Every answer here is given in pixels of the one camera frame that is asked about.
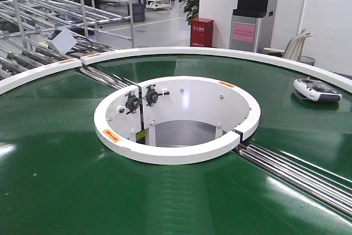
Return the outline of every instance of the metal cylinder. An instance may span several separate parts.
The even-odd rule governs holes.
[[[27,71],[28,69],[19,65],[16,61],[0,57],[0,64],[3,66],[2,69],[8,69],[16,74]]]
[[[285,170],[281,166],[277,166],[275,163],[270,162],[269,159],[266,159],[251,150],[241,149],[239,154],[240,156],[259,165],[261,168],[273,173],[286,182],[291,183],[292,185],[302,189],[308,194],[320,199],[329,206],[345,213],[350,217],[352,216],[352,205],[336,198],[335,192],[330,192],[322,189],[320,186],[315,185],[313,182],[307,181],[292,171]]]

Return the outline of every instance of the floor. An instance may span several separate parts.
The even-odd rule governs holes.
[[[127,15],[127,7],[107,7],[106,11],[117,12]],[[107,24],[104,31],[131,36],[129,22]],[[132,48],[131,41],[100,33],[91,37],[101,43],[120,48]],[[165,46],[189,46],[190,25],[186,21],[182,3],[172,1],[171,9],[145,10],[145,21],[134,24],[135,48],[165,47]]]

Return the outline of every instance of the chair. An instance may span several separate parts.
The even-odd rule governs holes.
[[[278,50],[274,48],[264,48],[265,51],[270,51],[269,55],[274,55],[277,57],[282,57],[284,59],[299,61],[302,55],[303,45],[306,38],[313,35],[313,32],[307,32],[303,29],[301,33],[293,37],[287,44],[285,50]]]

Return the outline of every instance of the circular conveyor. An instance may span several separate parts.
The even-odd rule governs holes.
[[[188,75],[239,86],[261,107],[259,126],[245,145],[265,148],[351,193],[348,79],[220,49],[146,48],[82,61],[135,83]],[[307,76],[334,85],[341,102],[298,99],[293,81]],[[113,91],[66,69],[0,96],[1,234],[352,233],[348,216],[234,152],[177,166],[116,154],[101,143],[93,120]]]

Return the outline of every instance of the metal pipe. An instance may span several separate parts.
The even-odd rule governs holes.
[[[81,2],[81,11],[82,11],[82,18],[84,23],[84,36],[88,38],[88,27],[87,27],[87,18],[86,18],[86,10],[84,5],[84,0],[80,0]]]
[[[95,75],[94,73],[92,73],[91,71],[89,71],[87,69],[84,69],[83,67],[77,68],[77,71],[79,71],[80,73],[82,73],[82,74],[84,74],[84,75],[86,75],[86,76],[98,81],[99,83],[101,83],[103,85],[109,86],[110,88],[113,88],[113,89],[116,89],[116,90],[120,89],[119,87],[116,87],[115,85],[110,84],[106,80],[98,77],[97,75]]]
[[[64,61],[64,60],[72,59],[72,57],[70,57],[70,56],[60,54],[60,53],[58,53],[56,51],[50,50],[50,49],[45,48],[45,47],[36,46],[35,51],[40,53],[40,54],[50,56],[54,60],[58,60],[58,61]]]
[[[93,67],[86,67],[86,69],[88,69],[89,71],[95,73],[96,75],[100,76],[101,78],[107,80],[107,82],[109,82],[110,84],[113,84],[113,85],[116,85],[120,88],[125,88],[127,85],[118,81],[118,80],[115,80],[114,78],[112,78],[111,76],[93,68]]]
[[[281,179],[285,180],[288,183],[291,183],[295,185],[296,187],[299,187],[303,191],[309,193],[310,195],[322,200],[329,206],[340,210],[341,212],[347,214],[348,216],[352,217],[352,207],[344,203],[340,200],[337,200],[333,195],[330,193],[326,193],[319,189],[318,187],[312,185],[311,183],[307,183],[303,181],[302,179],[299,179],[298,177],[295,177],[294,175],[291,175],[290,173],[287,173],[283,170],[280,170],[279,168],[275,168],[272,164],[268,163],[263,159],[260,155],[255,154],[254,152],[251,152],[250,150],[246,149],[241,149],[239,150],[240,156],[246,158],[247,160],[259,165],[263,169],[273,173],[274,175],[280,177]]]
[[[131,42],[132,42],[132,48],[135,48],[135,43],[134,43],[134,28],[133,28],[133,4],[132,0],[129,0],[129,10],[130,10],[130,25],[131,25]]]
[[[277,161],[273,161],[272,159],[268,159],[267,156],[263,156],[263,154],[258,154],[252,150],[247,149],[247,151],[252,152],[252,154],[257,155],[258,157],[260,157],[262,159],[262,161],[266,162],[267,164],[272,165],[274,168],[281,170],[287,174],[289,174],[290,176],[306,183],[307,185],[309,185],[310,187],[313,187],[315,189],[320,190],[321,192],[324,192],[325,194],[334,197],[335,199],[337,199],[338,201],[341,201],[347,205],[352,205],[352,201],[349,200],[348,198],[346,198],[345,196],[341,196],[341,194],[339,192],[335,192],[329,188],[327,188],[325,185],[320,184],[318,181],[315,181],[311,178],[308,178],[307,176],[305,176],[304,174],[291,170],[288,166],[285,167],[284,165],[282,165],[281,163],[277,162]]]
[[[14,59],[18,63],[24,64],[24,66],[26,68],[30,67],[32,69],[32,68],[37,68],[37,67],[43,66],[42,63],[39,63],[39,62],[37,62],[35,60],[29,59],[29,58],[27,58],[25,56],[19,55],[19,54],[14,53],[14,52],[9,52],[7,54],[7,58],[8,59]]]
[[[258,148],[253,145],[249,145],[247,147],[247,150],[251,150],[259,155],[262,155],[263,157],[266,157],[267,159],[270,159],[271,161],[273,161],[276,164],[282,165],[287,170],[290,170],[290,171],[297,173],[298,175],[302,176],[304,179],[307,179],[308,181],[312,181],[313,183],[319,185],[321,188],[327,189],[330,192],[336,192],[337,196],[339,196],[341,199],[345,200],[346,202],[352,204],[352,195],[350,193],[324,181],[323,179],[320,179],[320,178],[314,176],[311,173],[308,173],[308,172],[302,170],[301,168],[299,168],[297,166],[292,165],[291,163],[284,161],[283,159],[280,159],[276,155],[268,152],[267,150]]]
[[[11,70],[17,74],[28,70],[27,68],[23,67],[22,65],[19,65],[16,61],[11,61],[11,60],[5,59],[1,56],[0,56],[0,64],[2,64],[3,68],[7,68],[8,70]]]
[[[0,69],[0,80],[3,80],[10,76],[12,76],[10,73],[4,71],[3,69]]]
[[[21,15],[20,15],[20,10],[18,8],[18,1],[17,0],[12,0],[15,6],[15,10],[16,10],[16,18],[17,18],[17,23],[18,23],[18,28],[20,30],[21,33],[21,37],[22,37],[22,44],[24,48],[27,48],[27,42],[26,42],[26,36],[24,34],[24,28],[22,25],[22,19],[21,19]]]
[[[22,54],[42,64],[51,64],[51,63],[57,62],[57,60],[49,56],[31,51],[28,49],[23,50]]]

